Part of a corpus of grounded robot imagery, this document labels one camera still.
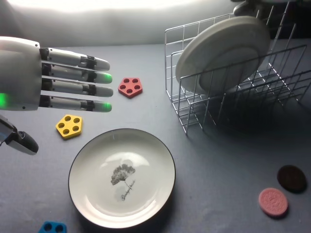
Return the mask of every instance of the metal wire rack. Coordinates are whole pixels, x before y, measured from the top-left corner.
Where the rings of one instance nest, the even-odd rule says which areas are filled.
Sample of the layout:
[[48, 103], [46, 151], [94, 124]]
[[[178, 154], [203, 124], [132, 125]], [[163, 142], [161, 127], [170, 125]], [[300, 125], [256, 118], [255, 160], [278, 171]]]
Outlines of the metal wire rack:
[[[176, 80], [175, 67], [187, 44], [201, 31], [219, 21], [233, 17], [233, 14], [209, 18], [165, 31], [165, 89], [186, 134], [191, 125], [199, 125], [204, 129], [203, 126], [208, 118], [216, 125], [224, 119], [228, 121], [230, 118], [243, 118], [250, 113], [260, 116], [259, 113], [264, 112], [264, 108], [269, 107], [271, 110], [276, 104], [285, 106], [291, 98], [298, 102], [302, 100], [311, 84], [311, 70], [299, 72], [297, 69], [307, 46], [289, 47], [296, 29], [296, 24], [283, 24], [289, 4], [288, 2], [281, 15], [275, 16], [272, 6], [269, 17], [263, 19], [266, 25], [269, 25], [271, 19], [279, 18], [280, 20], [279, 26], [271, 29], [276, 31], [276, 36], [272, 40], [267, 55], [181, 77], [180, 83]], [[288, 39], [282, 40], [279, 45], [278, 38], [285, 27], [290, 28], [291, 33]], [[243, 75], [241, 75], [239, 84], [226, 90], [230, 70], [235, 66], [245, 67], [255, 59], [263, 60], [257, 71], [246, 80], [242, 80]], [[210, 84], [212, 84], [213, 74], [219, 71], [225, 74], [223, 92], [220, 95], [210, 96], [209, 92], [207, 95], [199, 95], [196, 89], [190, 92], [183, 88], [185, 79], [195, 77], [197, 80], [202, 74], [208, 74]]]

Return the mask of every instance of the ginkgo leaf print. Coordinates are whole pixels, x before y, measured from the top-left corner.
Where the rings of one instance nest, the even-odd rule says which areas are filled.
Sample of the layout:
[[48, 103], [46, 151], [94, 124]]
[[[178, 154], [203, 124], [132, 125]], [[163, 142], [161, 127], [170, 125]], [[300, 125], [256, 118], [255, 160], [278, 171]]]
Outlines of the ginkgo leaf print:
[[132, 166], [128, 166], [127, 164], [122, 164], [121, 166], [118, 166], [113, 171], [113, 175], [111, 177], [112, 185], [115, 185], [115, 184], [119, 183], [120, 181], [124, 181], [124, 183], [128, 186], [128, 184], [125, 182], [125, 180], [130, 175], [132, 175], [134, 172], [135, 172], [135, 169]]

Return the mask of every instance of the table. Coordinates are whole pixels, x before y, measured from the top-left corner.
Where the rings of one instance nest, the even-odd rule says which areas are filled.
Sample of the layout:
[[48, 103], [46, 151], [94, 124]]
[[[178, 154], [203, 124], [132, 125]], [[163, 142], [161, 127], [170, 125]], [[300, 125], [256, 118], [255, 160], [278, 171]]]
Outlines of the table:
[[[154, 218], [121, 232], [310, 232], [310, 189], [292, 194], [276, 180], [278, 169], [286, 164], [300, 167], [311, 179], [309, 125], [291, 127], [289, 122], [295, 121], [284, 120], [287, 127], [254, 134], [216, 127], [203, 133], [194, 127], [187, 137], [165, 93], [163, 45], [63, 49], [110, 62], [113, 109], [110, 113], [45, 108], [0, 111], [40, 146], [35, 156], [6, 145], [0, 148], [0, 232], [36, 233], [46, 220], [64, 222], [69, 233], [119, 232], [99, 228], [81, 217], [69, 197], [68, 174], [84, 144], [101, 133], [125, 127], [152, 133], [167, 145], [176, 164], [176, 184]], [[124, 77], [140, 78], [143, 94], [131, 100], [119, 94], [117, 88]], [[58, 135], [55, 125], [65, 114], [83, 118], [81, 136], [63, 141]], [[267, 187], [284, 191], [290, 205], [286, 218], [273, 220], [260, 210], [258, 195]]]

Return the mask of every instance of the pink disc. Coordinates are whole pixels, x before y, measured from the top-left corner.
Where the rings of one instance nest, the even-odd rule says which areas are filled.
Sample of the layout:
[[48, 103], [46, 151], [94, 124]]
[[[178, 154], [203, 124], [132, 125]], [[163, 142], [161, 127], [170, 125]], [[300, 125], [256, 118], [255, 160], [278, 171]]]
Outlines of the pink disc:
[[259, 205], [263, 212], [272, 217], [286, 213], [288, 203], [286, 196], [276, 188], [266, 188], [259, 194]]

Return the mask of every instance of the white plate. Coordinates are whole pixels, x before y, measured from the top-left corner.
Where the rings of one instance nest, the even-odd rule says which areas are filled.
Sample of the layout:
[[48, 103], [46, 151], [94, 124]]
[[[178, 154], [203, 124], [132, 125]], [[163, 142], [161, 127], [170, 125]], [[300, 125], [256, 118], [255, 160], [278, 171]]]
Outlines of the white plate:
[[[176, 78], [180, 78], [264, 56], [270, 44], [269, 31], [259, 19], [242, 16], [223, 20], [210, 26], [194, 38], [184, 49], [176, 65]], [[255, 59], [244, 65], [232, 66], [226, 80], [225, 90], [248, 78], [259, 67]], [[211, 72], [182, 79], [182, 86], [191, 92], [210, 95], [222, 93], [226, 70]]]
[[103, 133], [78, 153], [69, 193], [78, 211], [107, 228], [127, 228], [155, 215], [175, 183], [175, 164], [155, 136], [135, 129]]

